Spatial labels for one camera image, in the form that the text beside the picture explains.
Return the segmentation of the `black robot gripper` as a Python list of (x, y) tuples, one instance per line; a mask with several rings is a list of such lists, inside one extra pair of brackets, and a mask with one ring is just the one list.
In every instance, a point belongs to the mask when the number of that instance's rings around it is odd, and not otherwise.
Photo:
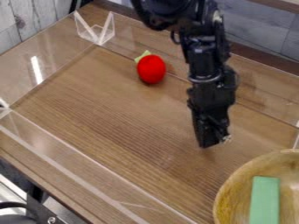
[(207, 149), (230, 139), (229, 113), (237, 100), (239, 76), (231, 66), (223, 66), (209, 75), (193, 69), (189, 80), (187, 105), (194, 132), (199, 146)]

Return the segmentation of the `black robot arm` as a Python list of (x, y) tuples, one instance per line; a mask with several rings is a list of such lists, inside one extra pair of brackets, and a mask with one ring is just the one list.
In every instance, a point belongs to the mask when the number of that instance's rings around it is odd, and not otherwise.
[(187, 89), (194, 132), (202, 148), (230, 138), (230, 107), (235, 104), (238, 74), (227, 64), (230, 42), (215, 0), (131, 0), (144, 25), (171, 31), (190, 65)]

